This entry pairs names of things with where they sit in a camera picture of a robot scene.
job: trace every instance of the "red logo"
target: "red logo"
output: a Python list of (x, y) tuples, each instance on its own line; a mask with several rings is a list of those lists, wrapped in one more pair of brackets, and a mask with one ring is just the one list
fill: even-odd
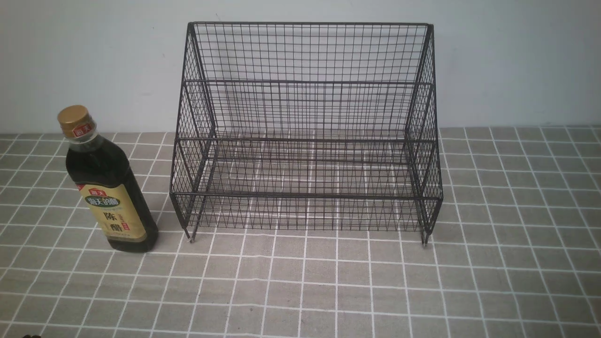
[(91, 131), (92, 131), (92, 125), (89, 123), (86, 123), (86, 124), (82, 124), (80, 126), (75, 127), (75, 129), (73, 129), (73, 135), (75, 135), (75, 137), (80, 137), (80, 136), (84, 136), (85, 134), (87, 134)]
[(92, 195), (92, 196), (106, 197), (106, 193), (100, 189), (92, 188), (92, 189), (89, 189), (88, 191), (90, 192), (90, 195)]

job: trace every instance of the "metal wire shelf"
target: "metal wire shelf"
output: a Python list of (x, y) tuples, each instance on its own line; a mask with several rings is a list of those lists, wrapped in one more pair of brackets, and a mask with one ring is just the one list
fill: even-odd
[(431, 25), (190, 23), (169, 192), (192, 241), (213, 226), (426, 244), (436, 130)]

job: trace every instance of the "rack leg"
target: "rack leg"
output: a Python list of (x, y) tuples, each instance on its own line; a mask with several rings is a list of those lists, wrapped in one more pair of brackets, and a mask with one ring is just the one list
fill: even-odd
[(196, 240), (196, 232), (198, 231), (198, 224), (194, 227), (194, 231), (192, 232), (192, 237), (190, 237), (190, 243), (194, 243)]
[(427, 233), (425, 230), (421, 231), (421, 245), (423, 245), (423, 247), (427, 247), (428, 246), (428, 239), (430, 239), (430, 234)]

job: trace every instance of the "bottle label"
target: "bottle label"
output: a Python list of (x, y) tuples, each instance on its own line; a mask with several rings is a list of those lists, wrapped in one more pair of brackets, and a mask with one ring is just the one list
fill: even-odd
[(75, 129), (72, 130), (73, 135), (75, 135), (75, 137), (82, 137), (85, 134), (94, 131), (94, 127), (92, 127), (91, 123), (84, 123), (84, 124), (80, 124), (79, 126), (75, 127)]
[(92, 184), (77, 187), (107, 238), (127, 242), (146, 239), (146, 230), (123, 184), (116, 188)]

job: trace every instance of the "gold bottle cap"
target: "gold bottle cap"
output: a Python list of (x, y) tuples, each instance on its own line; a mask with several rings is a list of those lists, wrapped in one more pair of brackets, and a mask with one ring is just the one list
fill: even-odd
[(78, 138), (96, 129), (96, 123), (90, 116), (88, 108), (75, 105), (68, 106), (58, 113), (58, 122), (67, 138)]

